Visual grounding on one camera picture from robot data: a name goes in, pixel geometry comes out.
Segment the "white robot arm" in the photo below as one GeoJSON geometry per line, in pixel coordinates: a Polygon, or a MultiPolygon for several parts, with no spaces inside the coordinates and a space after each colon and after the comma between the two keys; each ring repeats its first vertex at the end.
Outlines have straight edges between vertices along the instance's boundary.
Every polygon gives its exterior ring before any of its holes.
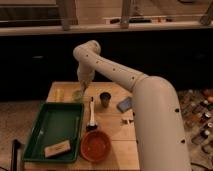
{"type": "Polygon", "coordinates": [[[108,60],[90,40],[74,48],[77,75],[87,89],[99,72],[132,93],[139,165],[142,171],[191,171],[177,93],[169,81],[108,60]]]}

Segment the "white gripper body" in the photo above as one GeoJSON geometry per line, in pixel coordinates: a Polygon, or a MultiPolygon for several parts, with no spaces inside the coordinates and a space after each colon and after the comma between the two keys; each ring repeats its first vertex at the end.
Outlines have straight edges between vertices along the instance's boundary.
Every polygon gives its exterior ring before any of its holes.
{"type": "Polygon", "coordinates": [[[77,69],[78,81],[83,90],[86,90],[95,77],[95,70],[83,65],[79,65],[77,69]]]}

